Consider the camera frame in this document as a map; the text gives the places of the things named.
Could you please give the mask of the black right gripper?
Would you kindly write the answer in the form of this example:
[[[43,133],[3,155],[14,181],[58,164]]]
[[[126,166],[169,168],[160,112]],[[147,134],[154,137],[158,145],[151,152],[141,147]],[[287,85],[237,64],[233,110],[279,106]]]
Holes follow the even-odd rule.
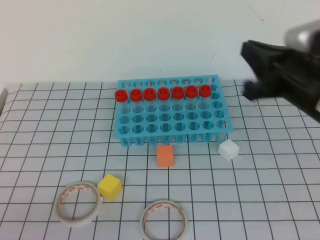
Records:
[[[320,119],[320,56],[248,40],[240,55],[258,81],[246,81],[248,100],[282,97],[314,120]]]

